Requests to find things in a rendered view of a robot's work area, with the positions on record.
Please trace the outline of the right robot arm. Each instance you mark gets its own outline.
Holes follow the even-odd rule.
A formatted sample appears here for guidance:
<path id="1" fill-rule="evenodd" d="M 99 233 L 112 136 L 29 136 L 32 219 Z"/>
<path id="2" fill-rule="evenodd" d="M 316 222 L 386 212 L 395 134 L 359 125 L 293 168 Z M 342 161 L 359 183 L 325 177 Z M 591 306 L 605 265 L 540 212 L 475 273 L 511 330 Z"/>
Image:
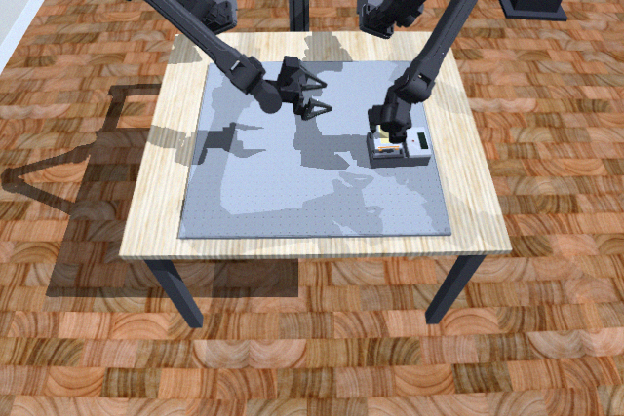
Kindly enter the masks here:
<path id="1" fill-rule="evenodd" d="M 302 60 L 284 56 L 277 78 L 278 92 L 277 81 L 263 79 L 266 71 L 259 60 L 239 53 L 213 34 L 233 23 L 229 1 L 219 4 L 215 0 L 144 1 L 205 52 L 236 88 L 245 95 L 253 94 L 263 112 L 274 114 L 281 109 L 282 100 L 297 100 L 297 79 L 307 70 Z M 232 70 L 237 61 L 240 62 Z"/>

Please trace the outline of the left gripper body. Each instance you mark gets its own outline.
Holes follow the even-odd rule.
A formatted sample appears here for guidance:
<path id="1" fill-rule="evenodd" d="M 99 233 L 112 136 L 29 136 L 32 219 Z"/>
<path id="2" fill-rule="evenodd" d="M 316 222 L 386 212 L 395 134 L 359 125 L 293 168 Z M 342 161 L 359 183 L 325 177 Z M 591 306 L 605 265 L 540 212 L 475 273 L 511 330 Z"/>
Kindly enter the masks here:
<path id="1" fill-rule="evenodd" d="M 372 109 L 368 109 L 368 116 L 369 116 L 369 123 L 374 123 L 375 126 L 380 125 L 381 121 L 380 121 L 380 112 L 381 112 L 381 108 L 382 105 L 373 105 Z M 412 122 L 411 122 L 411 116 L 410 113 L 408 114 L 408 118 L 407 118 L 407 122 L 406 122 L 406 128 L 411 128 L 412 127 Z"/>

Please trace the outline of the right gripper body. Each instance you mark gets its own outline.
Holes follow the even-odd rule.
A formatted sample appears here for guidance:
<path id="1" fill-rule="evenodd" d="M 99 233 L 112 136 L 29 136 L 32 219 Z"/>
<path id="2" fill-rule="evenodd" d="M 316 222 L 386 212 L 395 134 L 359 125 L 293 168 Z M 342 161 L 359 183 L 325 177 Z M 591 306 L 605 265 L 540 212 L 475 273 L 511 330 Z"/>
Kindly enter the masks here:
<path id="1" fill-rule="evenodd" d="M 296 101 L 282 100 L 282 102 L 292 103 L 293 114 L 301 115 L 301 120 L 304 121 L 307 111 L 308 111 L 308 104 L 303 105 L 304 96 L 302 93 L 302 91 L 305 91 L 306 86 L 307 86 L 305 74 L 301 76 L 299 79 L 297 79 L 297 83 L 298 83 L 298 88 L 299 88 L 299 94 L 298 94 L 297 100 Z M 277 85 L 278 85 L 277 91 L 279 92 L 279 89 L 280 89 L 279 81 L 277 81 Z"/>

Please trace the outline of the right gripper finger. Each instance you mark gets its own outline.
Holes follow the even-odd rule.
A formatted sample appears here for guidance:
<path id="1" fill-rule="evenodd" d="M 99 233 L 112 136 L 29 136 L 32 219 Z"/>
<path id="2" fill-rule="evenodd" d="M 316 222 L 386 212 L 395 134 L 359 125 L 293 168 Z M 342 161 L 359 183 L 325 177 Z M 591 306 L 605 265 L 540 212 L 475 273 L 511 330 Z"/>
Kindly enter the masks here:
<path id="1" fill-rule="evenodd" d="M 314 107 L 322 107 L 322 108 L 326 108 L 326 109 L 311 112 Z M 318 115 L 321 115 L 321 114 L 324 114 L 324 113 L 328 113 L 328 112 L 331 112 L 331 111 L 332 111 L 332 107 L 331 106 L 329 106 L 329 105 L 327 105 L 327 104 L 325 104 L 325 103 L 323 103 L 321 101 L 318 101 L 316 99 L 309 98 L 309 101 L 308 101 L 308 111 L 307 111 L 307 114 L 306 114 L 306 117 L 305 117 L 304 121 L 310 120 L 310 119 L 312 119 L 312 118 L 314 118 L 314 117 L 316 117 Z"/>
<path id="2" fill-rule="evenodd" d="M 309 72 L 308 70 L 305 73 L 305 79 L 306 79 L 306 83 L 308 78 L 318 82 L 321 85 L 307 85 L 306 86 L 306 91 L 310 91 L 310 90 L 317 90 L 317 89 L 323 89 L 327 87 L 327 83 L 322 81 L 321 79 L 317 78 L 315 75 L 313 75 L 311 72 Z"/>

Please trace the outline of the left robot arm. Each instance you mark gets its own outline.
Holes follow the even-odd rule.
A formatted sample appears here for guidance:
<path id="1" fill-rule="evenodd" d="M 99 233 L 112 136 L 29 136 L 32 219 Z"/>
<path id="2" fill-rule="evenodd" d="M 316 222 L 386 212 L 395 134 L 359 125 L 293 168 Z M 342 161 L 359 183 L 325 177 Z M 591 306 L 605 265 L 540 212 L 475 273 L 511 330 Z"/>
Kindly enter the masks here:
<path id="1" fill-rule="evenodd" d="M 394 34 L 395 22 L 400 28 L 407 28 L 414 23 L 423 13 L 425 1 L 383 0 L 377 7 L 368 3 L 364 6 L 363 26 L 391 36 Z M 394 87 L 392 85 L 388 88 L 385 106 L 382 105 L 380 112 L 380 128 L 389 132 L 389 143 L 406 142 L 406 122 L 412 104 L 430 97 L 443 60 L 477 1 L 450 0 L 421 52 L 404 74 L 394 81 Z"/>

